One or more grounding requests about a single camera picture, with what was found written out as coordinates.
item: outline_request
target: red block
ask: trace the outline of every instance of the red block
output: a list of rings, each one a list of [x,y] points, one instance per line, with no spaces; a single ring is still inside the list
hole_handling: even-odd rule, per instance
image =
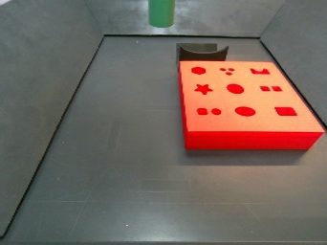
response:
[[[272,62],[180,61],[187,149],[309,149],[325,130]]]

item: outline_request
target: green cylinder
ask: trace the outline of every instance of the green cylinder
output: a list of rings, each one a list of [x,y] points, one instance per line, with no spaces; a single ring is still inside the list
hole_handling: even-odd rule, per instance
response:
[[[154,27],[174,25],[175,0],[148,0],[148,23]]]

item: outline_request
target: shape-shaped hole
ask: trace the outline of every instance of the shape-shaped hole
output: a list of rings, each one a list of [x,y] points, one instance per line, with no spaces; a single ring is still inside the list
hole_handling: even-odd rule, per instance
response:
[[[227,85],[227,90],[232,94],[242,94],[244,92],[243,86],[235,83]]]
[[[210,84],[204,84],[204,85],[200,85],[198,84],[196,85],[196,88],[194,89],[195,92],[200,92],[202,95],[207,95],[208,92],[212,92],[214,90],[210,88]]]
[[[272,86],[272,90],[280,92],[283,89],[280,88],[280,86]]]
[[[247,106],[240,106],[235,109],[235,112],[244,117],[250,117],[255,114],[255,110]]]
[[[260,86],[260,90],[264,91],[264,92],[271,91],[268,86]]]
[[[275,110],[280,116],[298,116],[292,107],[275,107]]]
[[[251,72],[252,74],[258,74],[258,75],[270,75],[268,69],[262,69],[260,71],[256,71],[254,68],[251,68]]]
[[[202,75],[206,73],[206,69],[203,67],[196,66],[196,67],[192,67],[192,72],[198,75]]]
[[[208,110],[206,108],[198,108],[196,112],[198,112],[198,115],[200,116],[208,115]]]
[[[222,114],[222,110],[219,108],[214,108],[211,110],[211,112],[212,112],[214,115],[220,115]]]

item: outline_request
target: gray floor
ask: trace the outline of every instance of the gray floor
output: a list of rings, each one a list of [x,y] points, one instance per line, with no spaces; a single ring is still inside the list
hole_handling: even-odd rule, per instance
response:
[[[327,241],[327,139],[309,151],[186,151],[176,42],[107,37],[4,241]]]

